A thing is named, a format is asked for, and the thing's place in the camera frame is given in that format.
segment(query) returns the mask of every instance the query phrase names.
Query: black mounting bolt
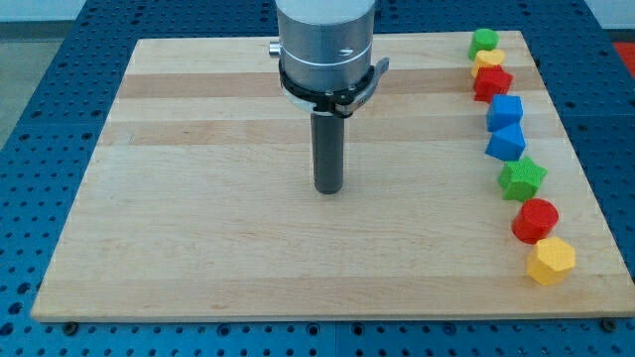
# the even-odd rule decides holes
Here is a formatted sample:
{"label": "black mounting bolt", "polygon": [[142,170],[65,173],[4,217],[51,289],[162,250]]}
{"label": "black mounting bolt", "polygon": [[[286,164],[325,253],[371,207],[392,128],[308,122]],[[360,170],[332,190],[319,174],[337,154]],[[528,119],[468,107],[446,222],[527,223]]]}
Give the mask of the black mounting bolt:
{"label": "black mounting bolt", "polygon": [[74,336],[79,330],[77,322],[67,322],[62,326],[62,333],[66,336]]}
{"label": "black mounting bolt", "polygon": [[615,330],[617,330],[617,323],[613,318],[602,318],[599,322],[599,326],[604,332],[608,333],[615,332]]}

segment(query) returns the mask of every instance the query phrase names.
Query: wooden table surface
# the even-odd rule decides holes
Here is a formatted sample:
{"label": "wooden table surface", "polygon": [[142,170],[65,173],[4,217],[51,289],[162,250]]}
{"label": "wooden table surface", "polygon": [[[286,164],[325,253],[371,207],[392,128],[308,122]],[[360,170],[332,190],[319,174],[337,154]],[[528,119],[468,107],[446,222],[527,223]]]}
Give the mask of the wooden table surface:
{"label": "wooden table surface", "polygon": [[268,38],[137,44],[32,310],[42,321],[472,319],[635,314],[635,289],[518,32],[538,196],[576,248],[525,274],[472,100],[469,33],[380,35],[391,69],[347,119],[344,187],[313,188],[309,114]]}

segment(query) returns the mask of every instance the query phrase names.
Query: white floor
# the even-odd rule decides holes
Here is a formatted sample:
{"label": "white floor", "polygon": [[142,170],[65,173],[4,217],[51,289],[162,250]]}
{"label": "white floor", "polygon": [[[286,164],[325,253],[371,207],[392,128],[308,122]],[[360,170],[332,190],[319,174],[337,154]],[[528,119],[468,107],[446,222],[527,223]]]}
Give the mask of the white floor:
{"label": "white floor", "polygon": [[20,119],[60,44],[61,41],[0,42],[0,148]]}

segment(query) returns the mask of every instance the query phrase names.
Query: plywood platform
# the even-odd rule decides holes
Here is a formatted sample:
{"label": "plywood platform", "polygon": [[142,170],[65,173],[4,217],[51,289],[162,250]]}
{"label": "plywood platform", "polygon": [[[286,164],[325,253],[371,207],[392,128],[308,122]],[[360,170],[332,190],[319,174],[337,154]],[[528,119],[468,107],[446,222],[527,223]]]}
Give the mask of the plywood platform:
{"label": "plywood platform", "polygon": [[576,248],[561,285],[485,157],[470,34],[375,38],[391,69],[348,119],[343,190],[312,184],[309,115],[270,39],[138,43],[32,314],[42,321],[464,319],[635,314],[635,289],[525,42],[501,33],[539,196]]}

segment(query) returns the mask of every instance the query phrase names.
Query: colored block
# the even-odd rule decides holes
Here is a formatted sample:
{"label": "colored block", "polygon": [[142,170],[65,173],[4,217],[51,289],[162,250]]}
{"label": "colored block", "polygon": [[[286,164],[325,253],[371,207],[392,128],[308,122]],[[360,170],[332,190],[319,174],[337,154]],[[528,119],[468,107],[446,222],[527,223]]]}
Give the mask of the colored block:
{"label": "colored block", "polygon": [[547,169],[534,164],[530,157],[506,162],[498,177],[498,183],[503,187],[503,199],[524,202],[532,198],[546,175]]}
{"label": "colored block", "polygon": [[514,123],[492,133],[485,154],[502,161],[516,161],[525,151],[525,136],[520,124]]}
{"label": "colored block", "polygon": [[495,65],[502,65],[505,61],[505,52],[502,50],[492,51],[479,51],[476,53],[474,59],[474,66],[472,67],[472,76],[476,78],[478,70],[482,67],[492,67]]}
{"label": "colored block", "polygon": [[558,210],[547,200],[528,199],[520,208],[512,222],[512,232],[516,238],[527,244],[536,244],[547,238],[556,223]]}
{"label": "colored block", "polygon": [[575,267],[575,249],[560,237],[538,241],[527,256],[527,275],[538,284],[563,282]]}
{"label": "colored block", "polygon": [[489,29],[478,29],[472,35],[472,41],[469,44],[467,57],[474,60],[476,53],[482,50],[492,51],[498,45],[498,34]]}
{"label": "colored block", "polygon": [[491,102],[496,94],[507,94],[514,76],[503,70],[499,65],[483,67],[478,71],[474,81],[474,100]]}
{"label": "colored block", "polygon": [[487,110],[487,131],[494,132],[514,123],[523,117],[523,102],[519,96],[494,94]]}

